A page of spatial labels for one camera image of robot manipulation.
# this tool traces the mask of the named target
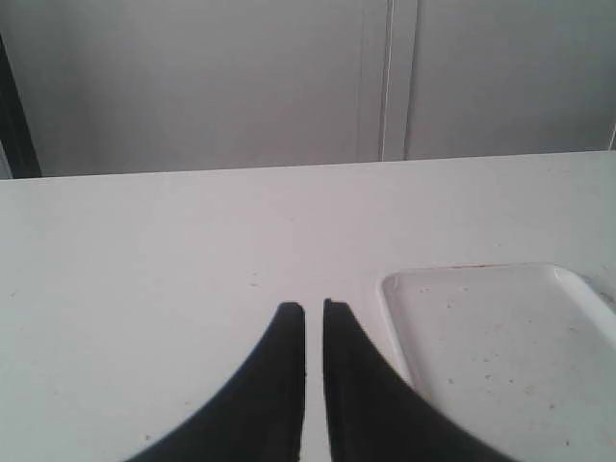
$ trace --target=white countertop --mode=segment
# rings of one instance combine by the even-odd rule
[[[0,460],[118,462],[306,309],[302,460],[327,461],[322,301],[395,367],[401,269],[553,262],[616,296],[616,152],[0,182]]]

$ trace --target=plastic tray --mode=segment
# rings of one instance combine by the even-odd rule
[[[616,460],[616,317],[553,265],[419,269],[382,295],[411,385],[521,461]]]

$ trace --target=dark door frame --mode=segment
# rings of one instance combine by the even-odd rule
[[[39,159],[32,143],[2,36],[0,36],[0,142],[13,178],[41,176]]]

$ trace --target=gray wall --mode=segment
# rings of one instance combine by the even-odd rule
[[[393,1],[384,158],[607,148],[616,1],[420,0],[414,55]],[[0,30],[43,174],[328,164],[378,159],[386,6],[2,0]]]
[[[411,91],[411,159],[606,149],[616,1],[422,1]]]
[[[377,159],[386,13],[3,0],[0,30],[43,174],[258,167]]]

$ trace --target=black object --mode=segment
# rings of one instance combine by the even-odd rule
[[[325,301],[323,374],[333,462],[512,462],[417,395],[345,303]]]
[[[303,309],[283,303],[224,387],[188,421],[130,462],[296,462],[305,363]]]
[[[40,176],[39,160],[32,144],[2,37],[0,37],[0,142],[13,178]]]

